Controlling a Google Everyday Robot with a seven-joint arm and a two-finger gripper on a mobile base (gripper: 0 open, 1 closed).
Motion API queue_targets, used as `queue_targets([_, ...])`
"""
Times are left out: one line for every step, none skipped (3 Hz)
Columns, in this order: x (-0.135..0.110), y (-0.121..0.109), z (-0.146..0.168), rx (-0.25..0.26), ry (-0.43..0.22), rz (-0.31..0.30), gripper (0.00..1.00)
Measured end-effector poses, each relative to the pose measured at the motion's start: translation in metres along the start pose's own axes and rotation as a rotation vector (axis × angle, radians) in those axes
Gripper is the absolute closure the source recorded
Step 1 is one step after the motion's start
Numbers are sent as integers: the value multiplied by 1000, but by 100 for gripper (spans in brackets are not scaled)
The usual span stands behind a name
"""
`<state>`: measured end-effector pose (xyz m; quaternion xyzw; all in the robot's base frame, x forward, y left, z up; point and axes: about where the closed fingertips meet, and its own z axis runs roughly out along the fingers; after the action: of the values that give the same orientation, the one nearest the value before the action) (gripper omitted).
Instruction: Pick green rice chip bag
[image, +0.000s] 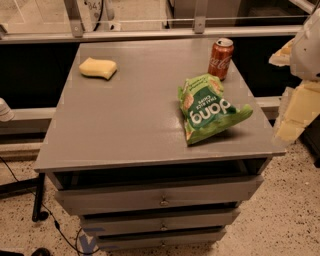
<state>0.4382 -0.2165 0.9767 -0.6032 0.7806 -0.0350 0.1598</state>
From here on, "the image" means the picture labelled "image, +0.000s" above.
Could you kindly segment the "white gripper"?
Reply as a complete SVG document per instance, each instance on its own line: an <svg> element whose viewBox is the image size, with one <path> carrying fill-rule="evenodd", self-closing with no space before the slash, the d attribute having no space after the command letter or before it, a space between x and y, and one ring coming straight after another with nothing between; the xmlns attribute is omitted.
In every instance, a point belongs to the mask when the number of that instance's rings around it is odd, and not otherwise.
<svg viewBox="0 0 320 256"><path fill-rule="evenodd" d="M291 73L303 80L295 89L285 89L274 125L274 142L291 144L320 114L320 82L313 82L320 80L320 9L308 18L294 40L271 55L269 63L290 65Z"/></svg>

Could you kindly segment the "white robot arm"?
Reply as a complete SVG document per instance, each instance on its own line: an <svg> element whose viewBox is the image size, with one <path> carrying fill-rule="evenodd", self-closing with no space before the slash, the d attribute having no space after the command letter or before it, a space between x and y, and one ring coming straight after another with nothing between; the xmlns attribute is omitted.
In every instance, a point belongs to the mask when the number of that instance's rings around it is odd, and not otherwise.
<svg viewBox="0 0 320 256"><path fill-rule="evenodd" d="M270 57L269 63L289 66L291 74L301 79L295 89L285 89L274 126L274 142L287 146L320 115L320 9Z"/></svg>

